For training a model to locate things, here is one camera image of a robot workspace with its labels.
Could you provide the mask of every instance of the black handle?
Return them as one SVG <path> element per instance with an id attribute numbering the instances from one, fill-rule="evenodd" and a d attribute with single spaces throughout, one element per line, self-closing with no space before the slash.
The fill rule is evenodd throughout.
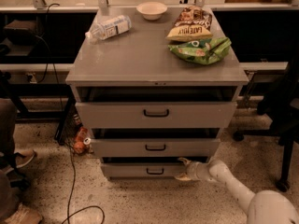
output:
<path id="1" fill-rule="evenodd" d="M 152 118 L 163 118 L 169 116 L 169 109 L 167 108 L 163 113 L 158 112 L 150 112 L 146 109 L 143 110 L 143 115 L 146 117 L 152 117 Z"/>
<path id="2" fill-rule="evenodd" d="M 166 145 L 163 145 L 163 147 L 160 147 L 160 148 L 150 147 L 150 146 L 146 145 L 146 150 L 147 151 L 164 151 L 164 150 L 166 150 Z"/>
<path id="3" fill-rule="evenodd" d="M 162 175 L 164 173 L 164 168 L 161 170 L 161 172 L 159 171 L 150 171 L 149 168 L 147 168 L 147 174 L 148 175 Z"/>

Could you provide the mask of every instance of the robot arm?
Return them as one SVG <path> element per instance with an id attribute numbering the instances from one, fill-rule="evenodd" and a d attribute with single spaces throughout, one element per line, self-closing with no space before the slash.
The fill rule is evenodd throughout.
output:
<path id="1" fill-rule="evenodd" d="M 288 199 L 271 190 L 255 194 L 233 176 L 223 161 L 201 163 L 179 159 L 185 164 L 186 172 L 175 176 L 176 179 L 224 184 L 247 215 L 248 224 L 299 224 L 298 213 Z"/>

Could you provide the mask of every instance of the shoe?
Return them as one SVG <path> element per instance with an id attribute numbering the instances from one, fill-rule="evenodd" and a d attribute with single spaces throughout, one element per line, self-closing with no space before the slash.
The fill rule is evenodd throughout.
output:
<path id="1" fill-rule="evenodd" d="M 36 156 L 36 153 L 32 149 L 24 150 L 22 153 L 15 153 L 14 158 L 16 161 L 16 167 L 22 168 L 26 166 L 29 162 L 32 161 L 32 159 Z M 5 175 L 9 174 L 12 172 L 14 169 L 13 167 L 9 164 L 8 166 L 4 167 L 1 169 Z"/>
<path id="2" fill-rule="evenodd" d="M 38 224 L 42 221 L 43 217 L 36 210 L 29 208 L 28 206 L 19 204 L 18 210 L 4 223 L 6 224 Z"/>

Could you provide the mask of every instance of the chip bag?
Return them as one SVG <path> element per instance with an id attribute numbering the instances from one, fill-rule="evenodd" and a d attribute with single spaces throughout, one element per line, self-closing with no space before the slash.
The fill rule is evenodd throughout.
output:
<path id="1" fill-rule="evenodd" d="M 197 6 L 185 7 L 166 38 L 181 42 L 210 38 L 211 23 L 210 13 Z"/>
<path id="2" fill-rule="evenodd" d="M 223 59 L 228 54 L 231 44 L 228 37 L 221 37 L 194 40 L 168 47 L 182 60 L 208 65 Z"/>

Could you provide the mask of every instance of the white bowl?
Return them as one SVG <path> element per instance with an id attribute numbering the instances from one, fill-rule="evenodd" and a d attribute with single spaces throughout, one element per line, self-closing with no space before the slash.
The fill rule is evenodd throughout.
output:
<path id="1" fill-rule="evenodd" d="M 146 20 L 153 21 L 161 18 L 162 14 L 167 11 L 167 6 L 158 2 L 148 2 L 139 4 L 136 9 Z"/>

